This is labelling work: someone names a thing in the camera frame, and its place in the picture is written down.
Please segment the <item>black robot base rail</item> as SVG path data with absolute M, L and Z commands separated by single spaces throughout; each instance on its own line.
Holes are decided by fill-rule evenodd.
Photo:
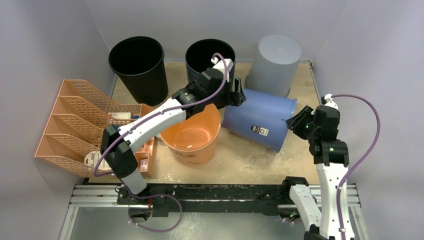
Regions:
M 288 218 L 296 210 L 287 184 L 149 183 L 133 197 L 123 187 L 118 205 L 151 206 L 154 217 L 169 213 L 259 213 Z

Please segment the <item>blue plastic bucket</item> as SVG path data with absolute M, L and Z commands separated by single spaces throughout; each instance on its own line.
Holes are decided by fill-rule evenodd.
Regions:
M 245 88 L 241 106 L 227 106 L 221 126 L 231 133 L 280 152 L 288 133 L 286 120 L 294 116 L 297 99 Z

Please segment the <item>white grey cylindrical bin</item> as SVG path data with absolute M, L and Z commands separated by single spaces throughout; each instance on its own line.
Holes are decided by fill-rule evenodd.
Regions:
M 302 48 L 294 38 L 283 34 L 264 37 L 258 43 L 245 87 L 287 97 L 301 57 Z

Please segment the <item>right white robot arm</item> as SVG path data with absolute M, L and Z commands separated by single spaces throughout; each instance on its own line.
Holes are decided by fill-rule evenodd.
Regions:
M 339 123 L 339 110 L 328 105 L 316 109 L 305 106 L 286 121 L 289 130 L 308 141 L 319 178 L 321 206 L 304 177 L 286 177 L 280 191 L 284 202 L 296 205 L 305 240 L 355 239 L 344 178 L 349 170 L 349 153 L 347 144 L 337 138 Z

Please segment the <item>orange capybara plastic bucket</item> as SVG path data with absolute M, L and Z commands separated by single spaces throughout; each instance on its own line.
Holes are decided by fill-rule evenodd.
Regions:
M 160 133 L 174 157 L 187 166 L 207 163 L 215 155 L 221 116 L 214 104 Z

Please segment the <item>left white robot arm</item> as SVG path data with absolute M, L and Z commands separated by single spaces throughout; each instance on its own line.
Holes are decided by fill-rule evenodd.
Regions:
M 148 201 L 149 191 L 138 170 L 135 151 L 167 128 L 201 113 L 207 105 L 238 107 L 245 100 L 240 78 L 230 79 L 228 71 L 209 67 L 152 112 L 119 128 L 108 125 L 103 131 L 99 161 L 107 162 L 127 187 L 130 199 L 142 205 Z

